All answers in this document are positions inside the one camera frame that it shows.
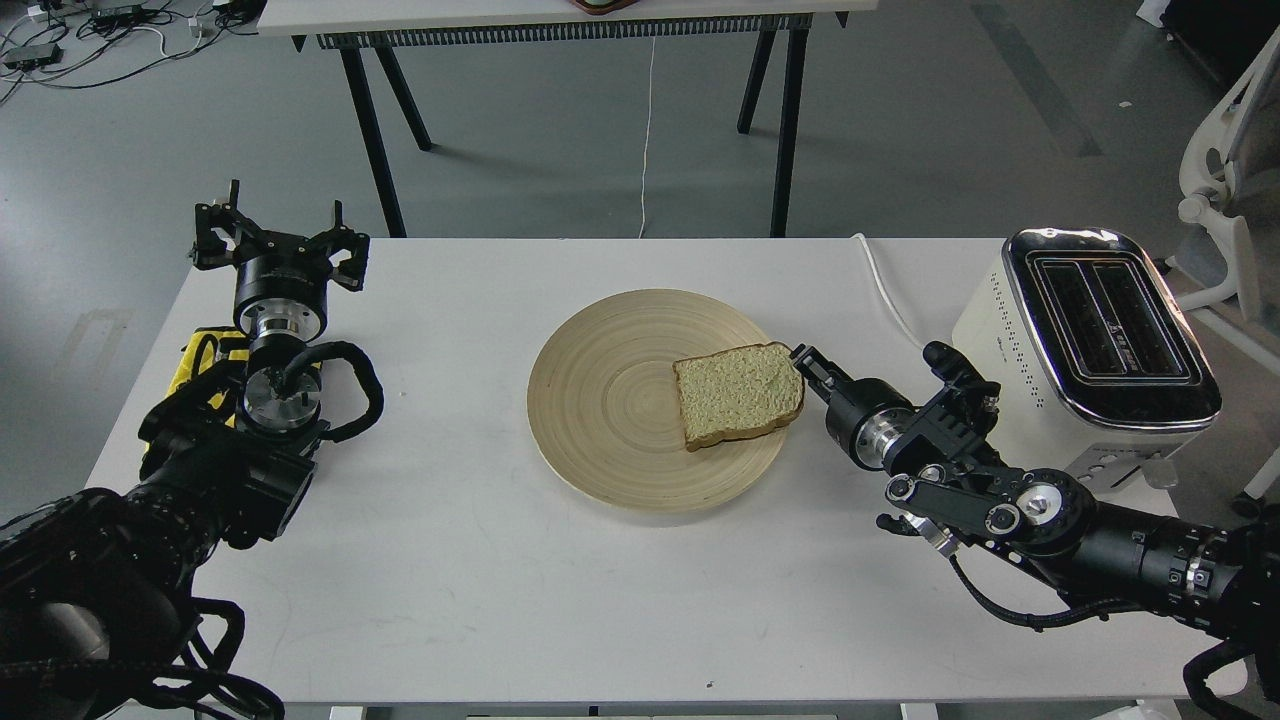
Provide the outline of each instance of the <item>gray floor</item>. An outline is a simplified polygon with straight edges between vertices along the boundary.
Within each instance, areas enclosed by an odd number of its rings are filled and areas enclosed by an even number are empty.
[[[884,0],[847,29],[819,17],[791,234],[1103,225],[1153,255],[1171,252],[1188,232],[1174,210],[1178,164],[1222,90],[1133,18],[1135,8]],[[17,12],[0,3],[0,27]],[[183,28],[170,36],[170,51],[191,41]],[[157,56],[157,44],[140,35],[73,77],[133,69]],[[767,232],[782,54],[758,129],[739,136],[753,44],[658,40],[646,234]],[[402,51],[440,143],[430,155],[413,146],[370,58],[410,234],[634,236],[649,54],[648,40]],[[297,54],[288,40],[232,37],[127,82],[23,87],[0,106],[0,515],[83,484],[188,272],[192,204],[224,193],[232,177],[243,183],[242,209],[266,227],[316,232],[339,197],[349,224],[385,232],[338,55],[315,45]],[[225,320],[229,305],[210,309],[210,323]],[[1226,410],[1180,460],[1175,501],[1193,520],[1234,524],[1224,503],[1280,445],[1280,411],[1274,391],[1260,392],[1270,378],[1208,334]],[[1083,719],[1102,710],[972,706],[943,716]],[[294,715],[324,716],[306,707]]]

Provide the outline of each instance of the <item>toaster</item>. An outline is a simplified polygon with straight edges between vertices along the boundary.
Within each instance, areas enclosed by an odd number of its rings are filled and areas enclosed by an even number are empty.
[[[1222,398],[1151,259],[1100,228],[1025,229],[1005,242],[952,332],[1001,383],[987,436],[1016,468],[1124,488],[1207,428]]]

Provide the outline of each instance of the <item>chair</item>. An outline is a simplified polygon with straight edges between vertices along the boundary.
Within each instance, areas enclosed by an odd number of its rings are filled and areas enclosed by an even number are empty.
[[[1262,301],[1257,254],[1249,224],[1244,217],[1233,217],[1228,213],[1235,209],[1245,192],[1252,192],[1251,188],[1277,178],[1280,178],[1280,29],[1272,33],[1271,40],[1230,92],[1204,118],[1192,136],[1187,152],[1183,154],[1178,181],[1184,199],[1178,204],[1178,217],[1184,223],[1202,225],[1216,254],[1212,249],[1204,252],[1207,243],[1198,237],[1184,243],[1176,255],[1166,259],[1170,266],[1179,268],[1206,286],[1179,296],[1178,302],[1181,309],[1204,319],[1225,340],[1271,369],[1280,368],[1280,359],[1212,314],[1208,306],[1235,297],[1244,323],[1257,323],[1263,314],[1270,314],[1271,309],[1265,307]],[[1267,361],[1266,356],[1274,361]],[[1257,516],[1261,509],[1260,498],[1277,475],[1280,475],[1280,450],[1276,450],[1245,489],[1236,496],[1231,503],[1233,509],[1251,518]]]

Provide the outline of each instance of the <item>round plate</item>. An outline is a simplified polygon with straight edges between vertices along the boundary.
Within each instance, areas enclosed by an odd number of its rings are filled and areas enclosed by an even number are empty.
[[[769,342],[718,300],[680,290],[607,297],[568,319],[529,377],[529,425],[556,473],[622,507],[685,512],[726,502],[773,462],[786,430],[689,452],[682,357]]]

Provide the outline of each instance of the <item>table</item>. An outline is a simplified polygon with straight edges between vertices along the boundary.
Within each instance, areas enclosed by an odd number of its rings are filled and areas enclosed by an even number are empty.
[[[877,1],[643,0],[599,17],[584,13],[567,0],[271,0],[259,19],[257,29],[262,35],[293,36],[300,51],[302,40],[316,35],[321,47],[342,53],[378,199],[392,237],[406,236],[404,219],[369,92],[361,49],[374,49],[419,149],[430,151],[434,142],[396,59],[393,49],[397,46],[759,32],[737,119],[737,132],[746,135],[755,115],[774,36],[778,31],[787,31],[782,120],[769,224],[769,236],[782,237],[786,234],[791,200],[805,47],[813,13],[836,12],[844,23],[850,10],[874,9]]]
[[[873,242],[908,322],[941,338],[998,246]],[[233,287],[230,270],[188,277],[90,486],[132,486],[138,421]],[[561,482],[529,430],[529,372],[579,309],[643,287],[723,300],[913,400],[937,389],[847,238],[375,240],[365,292],[330,293],[325,337],[369,352],[387,411],[321,448],[279,541],[223,547],[197,573],[197,594],[248,615],[233,670],[291,702],[358,705],[1183,693],[1208,638],[1144,615],[1011,628],[927,543],[878,530],[886,479],[842,457],[812,396],[774,465],[714,511],[627,512]],[[332,420],[362,407],[346,373],[326,373],[325,393]],[[1120,501],[1171,510],[1140,483]],[[1060,609],[1016,570],[961,557],[1004,603]],[[1244,673],[1215,679],[1231,692]]]

